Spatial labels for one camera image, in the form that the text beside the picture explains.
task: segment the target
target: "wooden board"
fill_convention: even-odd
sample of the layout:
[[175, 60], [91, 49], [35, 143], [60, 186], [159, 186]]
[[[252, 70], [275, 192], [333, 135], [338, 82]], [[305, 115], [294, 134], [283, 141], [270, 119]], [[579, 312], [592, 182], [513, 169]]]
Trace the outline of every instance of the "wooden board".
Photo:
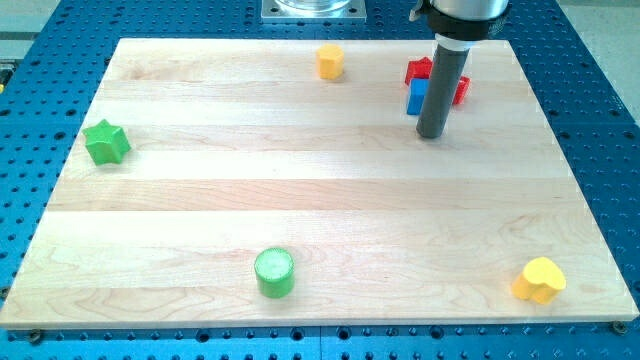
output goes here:
[[[430, 41], [122, 40], [84, 127], [133, 150], [96, 167], [78, 136], [0, 313], [8, 328], [630, 320], [618, 268], [506, 42], [473, 48], [438, 140], [405, 114]], [[288, 249], [296, 286], [258, 293]], [[551, 305], [510, 284], [548, 256]]]

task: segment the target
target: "metal base plate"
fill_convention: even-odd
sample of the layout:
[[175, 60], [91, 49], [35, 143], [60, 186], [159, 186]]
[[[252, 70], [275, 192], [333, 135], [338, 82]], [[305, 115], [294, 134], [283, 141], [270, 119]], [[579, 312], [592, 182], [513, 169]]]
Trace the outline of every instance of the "metal base plate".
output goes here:
[[262, 0], [263, 23], [325, 22], [337, 20], [362, 21], [367, 19], [365, 0], [351, 0], [345, 6], [331, 11], [300, 10], [276, 0]]

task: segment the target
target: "yellow block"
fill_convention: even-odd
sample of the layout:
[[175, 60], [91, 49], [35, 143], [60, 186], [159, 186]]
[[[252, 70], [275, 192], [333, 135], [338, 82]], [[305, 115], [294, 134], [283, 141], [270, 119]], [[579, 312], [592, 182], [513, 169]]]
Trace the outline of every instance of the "yellow block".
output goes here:
[[539, 257], [527, 263], [511, 285], [514, 296], [540, 304], [549, 304], [567, 287], [562, 270], [546, 257]]
[[322, 45], [316, 51], [316, 65], [322, 79], [333, 80], [342, 75], [344, 52], [335, 44]]

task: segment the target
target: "yellow heart-shaped block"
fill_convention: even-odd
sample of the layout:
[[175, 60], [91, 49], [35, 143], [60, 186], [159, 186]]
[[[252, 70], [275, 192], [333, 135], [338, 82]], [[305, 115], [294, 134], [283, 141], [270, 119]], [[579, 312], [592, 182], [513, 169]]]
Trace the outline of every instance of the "yellow heart-shaped block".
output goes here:
[[567, 287], [562, 270], [546, 257], [535, 258], [525, 265], [511, 285], [511, 292], [522, 300], [549, 304]]

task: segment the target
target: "green star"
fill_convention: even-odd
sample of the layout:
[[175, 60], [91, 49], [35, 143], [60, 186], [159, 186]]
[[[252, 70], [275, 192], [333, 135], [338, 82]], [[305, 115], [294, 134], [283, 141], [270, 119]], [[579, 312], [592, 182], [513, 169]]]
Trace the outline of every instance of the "green star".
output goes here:
[[122, 127], [113, 126], [107, 120], [82, 130], [82, 133], [87, 138], [85, 147], [96, 165], [120, 164], [124, 154], [131, 150]]

